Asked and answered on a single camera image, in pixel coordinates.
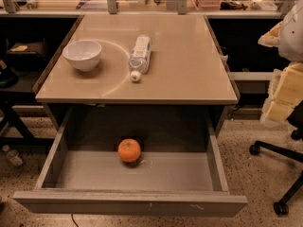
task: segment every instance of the speckled floor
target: speckled floor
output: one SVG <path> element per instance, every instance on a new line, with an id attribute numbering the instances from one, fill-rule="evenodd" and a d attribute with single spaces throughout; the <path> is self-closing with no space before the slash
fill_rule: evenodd
<path id="1" fill-rule="evenodd" d="M 34 135 L 52 137 L 55 134 L 49 120 L 43 117 L 23 118 Z M 289 201 L 290 213 L 278 217 L 272 204 L 279 200 L 293 184 L 302 165 L 293 160 L 265 150 L 260 156 L 251 156 L 248 149 L 255 140 L 279 144 L 286 148 L 302 150 L 302 141 L 295 142 L 290 134 L 294 128 L 287 123 L 268 129 L 257 120 L 225 121 L 218 142 L 229 190 L 233 195 L 245 195 L 248 204 L 234 218 L 188 218 L 188 217 L 129 217 L 103 215 L 74 215 L 78 226 L 303 226 L 303 191 L 299 190 Z M 4 134 L 17 134 L 6 128 Z M 45 161 L 41 148 L 20 150 L 25 164 L 21 168 L 10 166 L 3 152 L 0 153 L 0 212 L 1 227 L 77 226 L 71 215 L 33 214 L 12 199 L 17 190 L 31 190 L 36 183 Z"/>

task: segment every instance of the bowl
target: bowl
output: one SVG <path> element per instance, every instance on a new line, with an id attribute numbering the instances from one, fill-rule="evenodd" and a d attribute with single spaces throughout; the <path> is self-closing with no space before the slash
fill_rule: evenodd
<path id="1" fill-rule="evenodd" d="M 100 61 L 102 46 L 95 41 L 77 41 L 68 44 L 63 56 L 74 68 L 87 72 L 93 70 Z"/>

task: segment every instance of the white bottle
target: white bottle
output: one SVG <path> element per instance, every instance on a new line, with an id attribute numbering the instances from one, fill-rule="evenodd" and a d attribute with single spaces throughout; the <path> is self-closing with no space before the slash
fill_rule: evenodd
<path id="1" fill-rule="evenodd" d="M 8 161 L 14 166 L 20 166 L 23 160 L 19 157 L 19 152 L 16 149 L 10 149 L 8 145 L 4 145 L 2 150 L 7 154 Z"/>
<path id="2" fill-rule="evenodd" d="M 139 35 L 136 38 L 134 49 L 129 59 L 132 81 L 139 81 L 141 74 L 149 70 L 151 46 L 152 39 L 149 36 Z"/>

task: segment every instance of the drawer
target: drawer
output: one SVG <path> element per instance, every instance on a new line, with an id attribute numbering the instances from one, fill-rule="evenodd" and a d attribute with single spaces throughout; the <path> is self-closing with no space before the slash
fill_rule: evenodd
<path id="1" fill-rule="evenodd" d="M 137 164 L 117 155 L 141 145 Z M 233 217 L 247 199 L 229 193 L 206 106 L 71 106 L 32 191 L 13 196 L 35 213 Z"/>

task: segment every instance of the black chair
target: black chair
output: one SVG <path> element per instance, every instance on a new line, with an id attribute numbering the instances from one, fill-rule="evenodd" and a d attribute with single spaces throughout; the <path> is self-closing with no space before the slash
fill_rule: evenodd
<path id="1" fill-rule="evenodd" d="M 300 104 L 297 106 L 293 113 L 288 117 L 288 122 L 293 126 L 297 127 L 296 131 L 292 132 L 292 139 L 300 140 L 303 139 L 303 106 Z M 303 153 L 299 153 L 290 149 L 281 148 L 272 144 L 268 144 L 262 141 L 256 141 L 254 145 L 249 148 L 252 155 L 259 155 L 260 148 L 266 148 L 270 151 L 276 152 L 280 155 L 284 155 L 288 158 L 294 159 L 297 162 L 303 163 Z M 291 188 L 284 194 L 284 196 L 277 202 L 274 203 L 274 210 L 277 215 L 287 215 L 289 213 L 289 208 L 287 201 L 298 191 L 298 189 L 303 185 L 303 171 L 298 179 L 294 182 Z"/>

